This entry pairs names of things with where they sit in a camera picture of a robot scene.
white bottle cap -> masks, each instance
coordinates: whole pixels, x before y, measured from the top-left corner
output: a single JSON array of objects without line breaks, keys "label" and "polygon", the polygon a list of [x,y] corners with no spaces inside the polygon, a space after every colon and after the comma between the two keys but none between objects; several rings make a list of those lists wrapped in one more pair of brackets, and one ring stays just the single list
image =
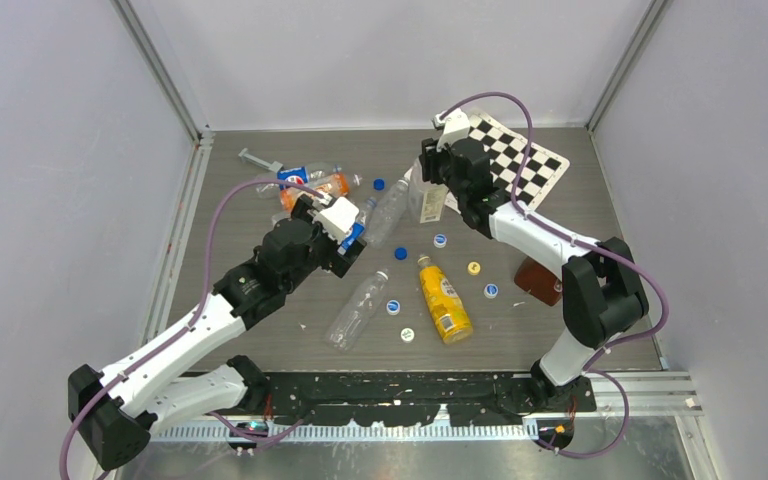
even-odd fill
[{"label": "white bottle cap", "polygon": [[499,287],[496,286],[495,283],[488,283],[486,287],[484,287],[484,296],[487,298],[496,298],[496,295],[499,294]]},{"label": "white bottle cap", "polygon": [[401,337],[402,337],[402,341],[405,343],[412,342],[414,338],[413,330],[410,328],[402,329]]},{"label": "white bottle cap", "polygon": [[402,304],[398,300],[390,300],[387,302],[387,313],[390,315],[398,315],[402,310]]}]

checkered board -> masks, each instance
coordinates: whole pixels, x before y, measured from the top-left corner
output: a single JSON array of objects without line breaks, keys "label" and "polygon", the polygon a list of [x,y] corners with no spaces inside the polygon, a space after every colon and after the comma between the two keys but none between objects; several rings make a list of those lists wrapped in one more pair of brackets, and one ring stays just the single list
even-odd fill
[{"label": "checkered board", "polygon": [[[469,136],[484,144],[484,150],[490,153],[493,185],[510,193],[524,157],[526,138],[480,110],[470,113],[469,122]],[[532,142],[531,156],[519,179],[517,198],[529,208],[537,208],[568,168],[569,160]],[[451,193],[446,205],[458,209]]]}]

reflective metal surface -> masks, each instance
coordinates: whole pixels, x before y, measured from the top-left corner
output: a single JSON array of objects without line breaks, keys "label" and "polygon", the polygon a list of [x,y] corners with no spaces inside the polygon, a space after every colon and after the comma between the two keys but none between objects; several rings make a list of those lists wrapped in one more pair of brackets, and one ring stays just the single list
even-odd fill
[{"label": "reflective metal surface", "polygon": [[[288,443],[249,456],[227,444],[153,443],[118,479],[691,479],[672,417],[632,418],[625,440],[592,460],[555,456],[526,441]],[[620,419],[580,418],[569,450],[611,441]]]}]

gray wooden tabletop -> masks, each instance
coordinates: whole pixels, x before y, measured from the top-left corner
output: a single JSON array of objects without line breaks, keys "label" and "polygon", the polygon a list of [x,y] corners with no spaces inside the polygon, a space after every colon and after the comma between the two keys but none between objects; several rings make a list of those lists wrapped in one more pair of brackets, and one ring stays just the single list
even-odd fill
[{"label": "gray wooden tabletop", "polygon": [[[237,154],[243,147],[260,158],[286,166],[315,161],[338,163],[346,172],[363,175],[364,184],[350,194],[353,200],[362,201],[372,194],[380,198],[383,192],[372,189],[372,180],[383,178],[389,187],[410,167],[420,141],[433,134],[430,130],[217,134],[170,321],[181,318],[198,301],[207,226],[219,200],[233,186],[263,172],[240,161]],[[618,235],[605,180],[586,131],[537,129],[534,141],[571,162],[539,211],[585,235],[600,239]],[[252,248],[271,229],[270,217],[279,209],[277,199],[259,199],[254,191],[244,191],[231,201],[216,232],[211,283],[251,256]],[[432,245],[437,233],[448,236],[443,249]],[[407,260],[394,258],[398,246],[408,249]],[[444,345],[440,340],[419,290],[416,258],[420,253],[431,255],[460,294],[475,327],[471,338],[454,345]],[[512,247],[470,230],[451,210],[445,211],[441,222],[424,225],[414,224],[406,214],[385,246],[368,247],[345,278],[321,271],[312,274],[283,309],[217,348],[194,370],[212,369],[240,354],[250,356],[261,369],[270,371],[528,369],[551,348],[564,326],[560,304],[548,307],[514,285],[513,275],[524,258]],[[467,273],[466,266],[472,261],[481,264],[478,276]],[[390,316],[382,306],[354,349],[346,354],[337,352],[323,342],[325,330],[355,286],[381,267],[390,270],[386,298],[401,302],[401,313]],[[499,295],[493,300],[482,293],[488,283],[499,286]],[[646,326],[648,322],[639,322],[632,331]],[[403,343],[399,338],[405,327],[416,333],[412,343]],[[607,369],[659,368],[651,341],[617,348],[597,365]]]}]

gray wall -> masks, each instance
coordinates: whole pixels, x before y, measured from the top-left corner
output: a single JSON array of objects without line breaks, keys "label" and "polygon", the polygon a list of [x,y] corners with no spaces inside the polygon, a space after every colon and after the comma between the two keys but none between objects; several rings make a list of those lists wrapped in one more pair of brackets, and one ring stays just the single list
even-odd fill
[{"label": "gray wall", "polygon": [[136,346],[190,151],[108,1],[0,1],[0,479],[57,478],[67,375]]},{"label": "gray wall", "polygon": [[[484,90],[522,96],[538,125],[583,125],[648,5],[137,3],[190,109],[215,130],[427,128],[432,115]],[[509,125],[523,123],[516,107],[493,108]]]},{"label": "gray wall", "polygon": [[596,138],[726,478],[768,478],[768,2],[675,2]]}]

